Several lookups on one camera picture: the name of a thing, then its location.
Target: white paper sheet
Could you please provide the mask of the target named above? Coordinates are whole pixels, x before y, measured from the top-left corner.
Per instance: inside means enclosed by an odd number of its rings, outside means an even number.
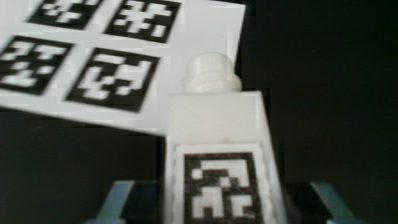
[[[234,61],[243,5],[0,0],[0,106],[156,135],[202,52]]]

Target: dark surface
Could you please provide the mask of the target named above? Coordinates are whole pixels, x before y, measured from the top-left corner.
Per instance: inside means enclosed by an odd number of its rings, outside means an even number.
[[[395,6],[255,1],[241,39],[244,87],[269,89],[282,181],[330,182],[358,218],[379,224],[395,223],[398,204]],[[1,110],[0,223],[92,218],[111,181],[159,175],[159,143]]]

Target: marker on white object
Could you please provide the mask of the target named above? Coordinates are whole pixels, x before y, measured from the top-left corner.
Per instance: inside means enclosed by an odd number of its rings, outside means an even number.
[[[182,88],[170,99],[163,223],[285,224],[260,92],[239,92],[221,54],[193,58]]]

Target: white rounded tip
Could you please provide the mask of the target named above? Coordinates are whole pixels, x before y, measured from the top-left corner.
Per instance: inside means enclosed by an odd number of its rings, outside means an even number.
[[[182,89],[191,93],[237,92],[241,90],[232,62],[223,54],[209,52],[191,59]]]

